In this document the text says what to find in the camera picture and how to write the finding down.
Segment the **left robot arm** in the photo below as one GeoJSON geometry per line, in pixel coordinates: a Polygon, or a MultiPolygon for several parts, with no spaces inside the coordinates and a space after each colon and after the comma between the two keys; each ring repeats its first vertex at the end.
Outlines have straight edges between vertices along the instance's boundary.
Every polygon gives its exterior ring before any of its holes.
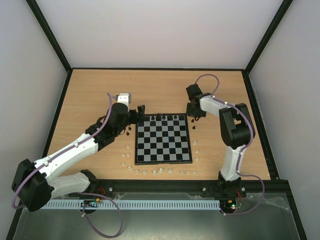
{"type": "Polygon", "coordinates": [[[93,192],[97,180],[89,170],[68,176],[61,174],[80,160],[113,143],[127,126],[143,121],[144,116],[144,105],[129,109],[126,103],[116,102],[105,116],[98,118],[96,123],[67,146],[34,162],[29,159],[21,161],[11,186],[14,191],[11,206],[35,212],[49,200],[62,195],[93,192]]]}

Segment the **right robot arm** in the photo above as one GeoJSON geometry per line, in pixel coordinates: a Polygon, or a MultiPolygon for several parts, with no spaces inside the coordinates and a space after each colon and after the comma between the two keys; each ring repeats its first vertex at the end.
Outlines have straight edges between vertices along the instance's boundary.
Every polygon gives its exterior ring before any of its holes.
{"type": "Polygon", "coordinates": [[[248,107],[244,103],[234,105],[210,93],[203,93],[196,83],[188,86],[186,92],[189,99],[187,116],[195,121],[204,118],[207,113],[219,117],[220,134],[226,152],[216,189],[220,195],[229,196],[236,188],[241,189],[241,164],[256,134],[248,107]]]}

